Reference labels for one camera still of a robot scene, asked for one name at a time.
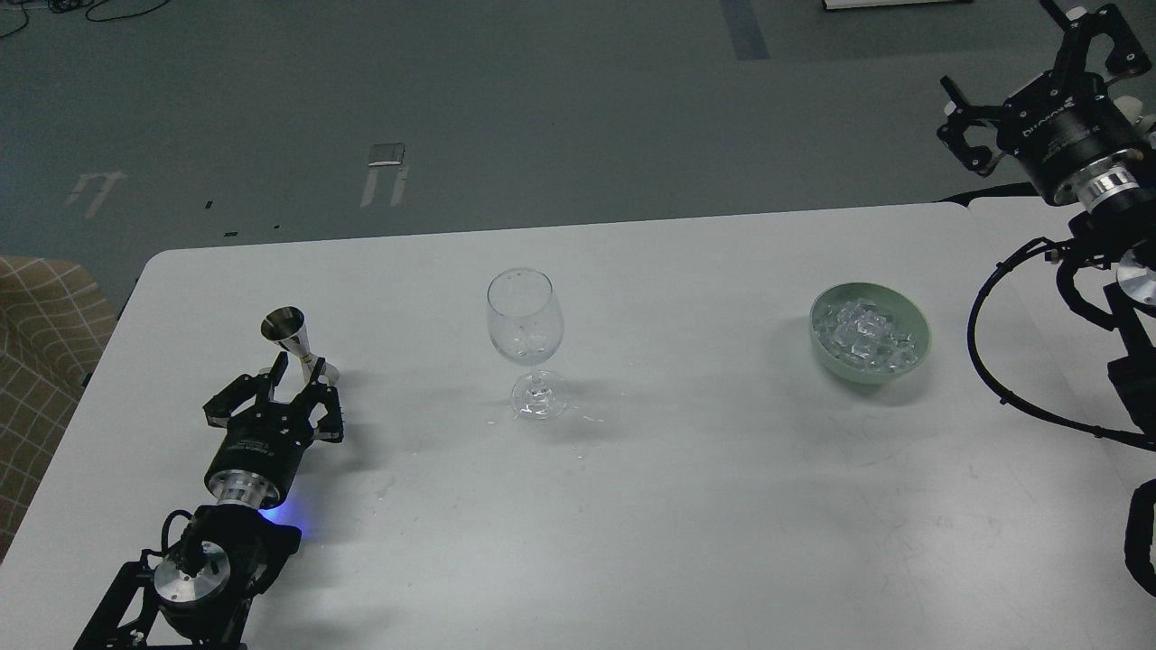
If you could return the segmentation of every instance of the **white table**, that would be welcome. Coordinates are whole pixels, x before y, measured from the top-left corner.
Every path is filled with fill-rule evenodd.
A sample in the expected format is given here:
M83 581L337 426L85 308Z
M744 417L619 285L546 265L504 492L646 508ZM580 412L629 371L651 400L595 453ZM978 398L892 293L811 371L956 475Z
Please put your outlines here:
M995 260L951 205L162 253L0 567L0 645L71 648L163 517L210 501L200 406L272 362L258 325L292 304L342 371L347 440L279 512L305 541L251 648L1148 647L1134 486L966 360ZM488 341L512 266L561 297L557 421L513 418L519 368ZM818 367L806 313L851 280L924 309L924 367L881 389ZM1007 379L1074 401L1016 291L987 309Z

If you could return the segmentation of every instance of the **empty wine glass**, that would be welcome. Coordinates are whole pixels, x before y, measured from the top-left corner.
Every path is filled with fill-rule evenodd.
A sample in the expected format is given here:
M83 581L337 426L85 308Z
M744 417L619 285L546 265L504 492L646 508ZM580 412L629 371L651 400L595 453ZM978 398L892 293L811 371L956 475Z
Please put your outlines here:
M533 268L511 268L490 282L487 320L490 341L502 356L520 365L538 365L562 345L562 308L554 285ZM519 418L548 420L566 408L565 381L548 370L523 375L510 404Z

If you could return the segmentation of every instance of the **green bowl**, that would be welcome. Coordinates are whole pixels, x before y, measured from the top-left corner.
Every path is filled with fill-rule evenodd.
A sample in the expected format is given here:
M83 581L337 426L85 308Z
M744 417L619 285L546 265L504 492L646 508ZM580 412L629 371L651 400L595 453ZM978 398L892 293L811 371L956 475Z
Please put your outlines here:
M873 370L870 368L857 368L836 356L827 349L818 340L815 331L815 318L827 306L842 305L847 301L868 300L873 301L881 310L895 316L895 325L902 332L912 334L916 344L916 362L902 370ZM807 328L810 330L810 342L814 346L818 360L823 367L836 376L857 382L860 384L883 384L911 372L919 368L931 349L932 332L927 326L927 318L924 317L919 308L914 305L903 294L869 282L850 282L838 285L820 294L810 305L810 317L807 319Z

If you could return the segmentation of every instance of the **black cable on floor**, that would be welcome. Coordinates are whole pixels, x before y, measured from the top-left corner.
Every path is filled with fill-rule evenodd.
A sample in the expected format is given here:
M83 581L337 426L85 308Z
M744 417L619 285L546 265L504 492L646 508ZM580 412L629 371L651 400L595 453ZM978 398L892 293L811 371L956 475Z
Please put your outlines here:
M88 19L89 22L94 22L94 23L106 23L106 22L112 22L112 21L121 21L121 20L125 20L125 19L135 19L136 16L143 16L144 14L151 14L153 12L160 9L161 7L164 7L165 5L169 3L169 0L161 0L161 3L157 5L156 7L153 7L151 9L146 9L143 12L138 12L135 14L125 14L123 16L112 16L112 17L108 17L108 19L94 19L92 17L92 12L97 7L99 7L102 5L106 5L108 2L109 2L109 0L96 0L96 2L92 2L92 5L89 6L89 8L87 10L84 10L84 17Z
M23 2L13 2L12 0L8 0L9 5L16 5L16 6L20 7L20 12L22 14L24 14L24 22L21 23L20 27L17 27L16 29L14 29L12 31L5 32L5 34L0 34L0 38L8 38L13 34L16 34L17 31L20 31L20 30L24 29L25 27L28 27L28 7L25 7L24 5L28 5L31 1L32 0L23 0Z

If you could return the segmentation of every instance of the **white tape marking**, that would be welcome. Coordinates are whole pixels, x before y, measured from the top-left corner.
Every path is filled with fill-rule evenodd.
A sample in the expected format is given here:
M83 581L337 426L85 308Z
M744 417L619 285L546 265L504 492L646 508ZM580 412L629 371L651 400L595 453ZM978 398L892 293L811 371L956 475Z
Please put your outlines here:
M82 173L80 178L76 179L76 185L73 186L73 191L68 193L65 199L65 205L71 206L80 199L80 195L84 193L84 189L88 187L88 182L94 178L104 177L104 185L101 186L101 191L96 193L92 198L92 202L88 205L88 209L84 210L84 219L92 219L96 213L104 205L104 199L109 198L109 192L112 192L112 186L117 184L117 180L128 178L127 175L120 171L98 171L96 173Z
M365 190L362 191L362 206L365 207L373 202L373 194L377 193L377 170L369 170L369 176L365 177Z
M401 195L406 192L406 180L409 179L409 165L402 165L398 170L398 178L393 180L393 197L390 198L390 205L395 206L401 202Z

